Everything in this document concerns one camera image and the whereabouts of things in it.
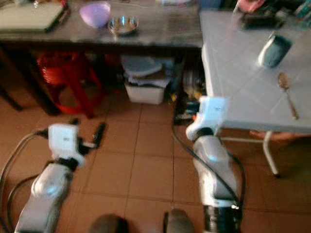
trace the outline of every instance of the tiled floor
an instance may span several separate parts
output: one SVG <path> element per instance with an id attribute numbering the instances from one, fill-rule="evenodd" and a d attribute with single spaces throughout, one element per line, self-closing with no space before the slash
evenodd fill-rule
<path id="1" fill-rule="evenodd" d="M 25 134 L 71 118 L 47 116 L 21 88 L 11 87 L 10 93 L 26 109 L 15 112 L 0 99 L 1 167 Z M 75 174 L 57 232 L 85 233 L 98 216 L 116 213 L 129 221 L 132 233 L 160 233 L 164 212 L 172 207 L 186 210 L 197 232 L 202 232 L 198 178 L 190 157 L 171 138 L 172 106 L 130 103 L 121 93 L 108 96 L 97 112 L 92 120 L 80 116 L 81 134 L 90 140 L 96 125 L 106 121 L 104 141 Z M 248 132 L 226 130 L 223 135 L 248 137 Z M 273 146 L 281 179 L 272 176 L 259 145 L 225 142 L 240 157 L 247 175 L 243 233 L 310 232 L 310 142 Z M 11 169 L 5 196 L 18 181 L 40 172 L 49 159 L 47 142 L 32 141 Z M 29 188 L 23 187 L 16 196 L 15 221 Z"/>

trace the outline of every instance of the spoon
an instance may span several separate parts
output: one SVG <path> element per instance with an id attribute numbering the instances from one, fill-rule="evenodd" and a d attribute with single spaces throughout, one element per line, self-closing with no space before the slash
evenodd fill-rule
<path id="1" fill-rule="evenodd" d="M 295 120 L 299 119 L 299 115 L 294 107 L 294 104 L 290 98 L 290 95 L 288 94 L 287 90 L 290 88 L 290 79 L 289 77 L 285 74 L 285 73 L 280 73 L 278 75 L 278 85 L 280 88 L 282 88 L 284 90 L 284 92 L 286 93 L 287 96 L 287 101 L 288 104 L 291 108 L 291 112 L 292 112 L 292 116 Z"/>

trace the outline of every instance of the metal bowl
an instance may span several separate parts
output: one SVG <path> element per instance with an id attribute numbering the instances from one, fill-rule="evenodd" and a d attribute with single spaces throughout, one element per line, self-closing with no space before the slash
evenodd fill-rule
<path id="1" fill-rule="evenodd" d="M 108 28 L 115 35 L 128 35 L 138 29 L 138 18 L 134 16 L 112 17 Z"/>

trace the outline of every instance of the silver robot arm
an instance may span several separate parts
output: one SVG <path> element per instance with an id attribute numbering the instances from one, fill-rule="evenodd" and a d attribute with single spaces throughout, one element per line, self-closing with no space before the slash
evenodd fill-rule
<path id="1" fill-rule="evenodd" d="M 104 124 L 94 134 L 93 143 L 85 143 L 78 137 L 78 126 L 54 124 L 49 127 L 49 147 L 54 161 L 33 182 L 31 196 L 20 214 L 15 233 L 55 232 L 73 173 L 84 165 L 84 155 L 99 147 L 103 132 Z"/>
<path id="2" fill-rule="evenodd" d="M 229 166 L 230 157 L 215 136 L 226 115 L 224 98 L 200 98 L 196 120 L 187 127 L 186 135 L 194 141 L 195 154 L 210 166 L 237 196 L 237 181 Z M 206 233 L 238 233 L 240 210 L 235 198 L 216 175 L 197 159 L 193 160 L 198 172 L 201 200 L 205 214 Z"/>

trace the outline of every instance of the red plastic stool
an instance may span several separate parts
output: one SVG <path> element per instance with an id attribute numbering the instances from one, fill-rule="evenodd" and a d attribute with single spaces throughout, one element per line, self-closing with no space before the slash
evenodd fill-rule
<path id="1" fill-rule="evenodd" d="M 93 108 L 104 98 L 103 86 L 86 57 L 75 52 L 45 52 L 37 60 L 47 88 L 56 106 L 64 113 L 85 113 L 87 118 L 94 117 Z M 81 81 L 92 81 L 100 89 L 100 93 L 89 101 Z M 69 87 L 80 104 L 78 107 L 67 107 L 60 103 L 61 92 Z"/>

